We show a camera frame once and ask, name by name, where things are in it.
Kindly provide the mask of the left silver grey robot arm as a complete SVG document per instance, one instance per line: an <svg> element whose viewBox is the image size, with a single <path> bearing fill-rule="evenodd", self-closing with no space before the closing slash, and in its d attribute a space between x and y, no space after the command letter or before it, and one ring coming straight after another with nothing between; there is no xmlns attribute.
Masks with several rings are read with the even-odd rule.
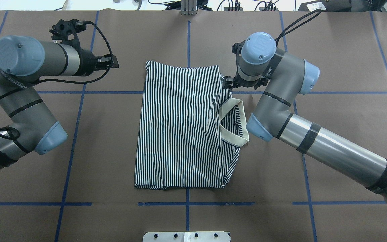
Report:
<svg viewBox="0 0 387 242"><path fill-rule="evenodd" d="M72 84L73 81L42 79L43 76L89 76L95 71L118 68L109 53L96 56L80 45L78 33L92 21L59 20L49 32L52 41L30 36L0 38L0 170L35 151L43 155L67 139L67 133L34 89L45 82Z"/></svg>

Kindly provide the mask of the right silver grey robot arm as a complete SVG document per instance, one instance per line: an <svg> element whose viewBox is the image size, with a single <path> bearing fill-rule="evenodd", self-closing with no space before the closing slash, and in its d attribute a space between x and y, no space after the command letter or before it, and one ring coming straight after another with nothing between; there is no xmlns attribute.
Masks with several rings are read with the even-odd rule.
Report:
<svg viewBox="0 0 387 242"><path fill-rule="evenodd" d="M319 206L384 205L387 210L387 60L374 30L357 34L288 34L279 47L286 76L258 90L240 88L249 117L259 103L268 116L284 111L269 141L251 135L246 157L280 148L301 164L301 190Z"/></svg>

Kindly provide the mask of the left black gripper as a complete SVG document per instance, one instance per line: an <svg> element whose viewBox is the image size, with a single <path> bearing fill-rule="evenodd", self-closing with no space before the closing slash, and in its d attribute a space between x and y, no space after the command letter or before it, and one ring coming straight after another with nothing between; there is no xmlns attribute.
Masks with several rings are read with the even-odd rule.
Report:
<svg viewBox="0 0 387 242"><path fill-rule="evenodd" d="M96 56L90 50L81 47L77 34L86 30L87 25L95 27L102 34L96 23L77 19L59 20L49 29L52 41L62 48L66 56L61 76L89 76L95 71L103 70L107 73L110 68L119 68L114 55Z"/></svg>

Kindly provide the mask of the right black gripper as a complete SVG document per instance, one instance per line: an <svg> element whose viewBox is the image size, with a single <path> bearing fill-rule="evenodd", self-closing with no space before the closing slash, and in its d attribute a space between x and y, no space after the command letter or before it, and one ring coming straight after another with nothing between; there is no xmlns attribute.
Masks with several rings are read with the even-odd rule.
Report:
<svg viewBox="0 0 387 242"><path fill-rule="evenodd" d="M263 75L249 76L244 73L240 68L240 62L242 60L241 50L244 46L244 42L235 43L232 46L232 53L235 54L235 62L237 64L237 71L235 76L224 76L223 89L234 89L238 87L254 87L258 89L261 86L267 86L270 79Z"/></svg>

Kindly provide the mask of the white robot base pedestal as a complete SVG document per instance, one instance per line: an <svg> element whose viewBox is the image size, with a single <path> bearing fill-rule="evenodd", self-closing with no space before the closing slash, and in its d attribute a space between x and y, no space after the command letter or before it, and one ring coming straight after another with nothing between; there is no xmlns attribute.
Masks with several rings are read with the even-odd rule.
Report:
<svg viewBox="0 0 387 242"><path fill-rule="evenodd" d="M143 242L231 242L226 231L147 232Z"/></svg>

